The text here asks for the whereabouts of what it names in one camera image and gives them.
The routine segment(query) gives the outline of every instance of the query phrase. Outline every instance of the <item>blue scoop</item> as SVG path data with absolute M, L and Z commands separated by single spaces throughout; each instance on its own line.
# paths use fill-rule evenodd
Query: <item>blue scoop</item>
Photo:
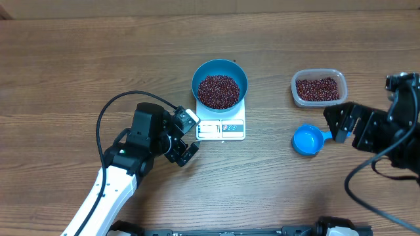
M 331 132 L 322 132 L 313 125 L 302 125 L 296 130 L 291 143 L 293 148 L 301 155 L 315 155 L 324 147 L 326 140 L 332 138 Z

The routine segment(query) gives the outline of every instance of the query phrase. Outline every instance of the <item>white scale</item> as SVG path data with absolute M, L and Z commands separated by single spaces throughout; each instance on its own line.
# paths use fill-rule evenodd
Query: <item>white scale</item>
M 222 113 L 210 111 L 197 102 L 197 116 L 201 120 L 196 128 L 198 140 L 245 139 L 245 99 Z

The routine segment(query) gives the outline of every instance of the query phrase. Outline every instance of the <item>bowl of beans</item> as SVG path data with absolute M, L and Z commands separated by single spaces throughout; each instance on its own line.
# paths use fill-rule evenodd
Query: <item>bowl of beans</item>
M 344 75 L 336 69 L 304 69 L 291 80 L 295 104 L 301 108 L 322 108 L 343 103 L 347 98 Z
M 201 65 L 192 78 L 192 93 L 196 100 L 214 112 L 234 109 L 248 90 L 248 79 L 237 63 L 211 60 Z

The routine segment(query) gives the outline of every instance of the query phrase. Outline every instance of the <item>wooden tabletop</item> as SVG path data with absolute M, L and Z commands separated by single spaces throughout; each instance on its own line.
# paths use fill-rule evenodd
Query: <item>wooden tabletop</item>
M 235 60 L 247 73 L 247 138 L 204 142 L 183 168 L 157 158 L 117 219 L 217 229 L 312 224 L 326 215 L 372 225 L 375 235 L 413 235 L 345 193 L 345 176 L 372 156 L 351 147 L 352 138 L 329 142 L 313 158 L 293 151 L 303 123 L 328 127 L 322 108 L 294 105 L 290 81 L 301 69 L 335 68 L 346 77 L 348 101 L 388 109 L 385 76 L 420 71 L 419 35 L 418 10 L 2 21 L 0 235 L 59 235 L 100 168 L 95 124 L 103 105 L 145 90 L 195 110 L 191 78 L 214 58 Z M 109 108 L 103 147 L 131 126 L 139 102 L 158 103 L 132 95 Z M 414 182 L 367 169 L 351 188 L 420 226 Z

